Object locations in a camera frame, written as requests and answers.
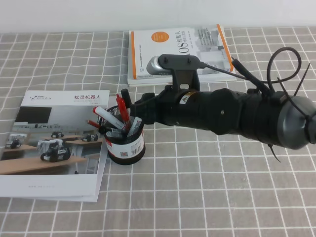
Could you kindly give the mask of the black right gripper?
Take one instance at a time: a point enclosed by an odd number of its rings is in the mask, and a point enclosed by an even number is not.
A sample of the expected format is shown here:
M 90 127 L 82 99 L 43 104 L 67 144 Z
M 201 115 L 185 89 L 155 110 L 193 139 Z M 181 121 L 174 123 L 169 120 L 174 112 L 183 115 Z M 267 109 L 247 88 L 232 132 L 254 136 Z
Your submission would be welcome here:
M 174 90 L 173 86 L 167 85 L 158 95 L 144 93 L 141 98 L 132 104 L 132 115 L 139 117 L 145 124 L 155 122 L 164 125 L 175 125 L 176 107 L 180 99 L 187 93 L 196 93 L 196 89 Z

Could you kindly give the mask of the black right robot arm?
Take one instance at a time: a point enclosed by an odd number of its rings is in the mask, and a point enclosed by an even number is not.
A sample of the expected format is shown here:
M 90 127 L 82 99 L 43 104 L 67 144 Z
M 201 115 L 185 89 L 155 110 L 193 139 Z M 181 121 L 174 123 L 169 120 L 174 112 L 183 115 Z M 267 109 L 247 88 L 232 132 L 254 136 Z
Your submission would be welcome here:
M 309 98 L 278 91 L 269 98 L 227 88 L 212 92 L 167 86 L 160 94 L 145 93 L 130 107 L 145 124 L 155 122 L 236 134 L 293 150 L 316 142 L 316 106 Z

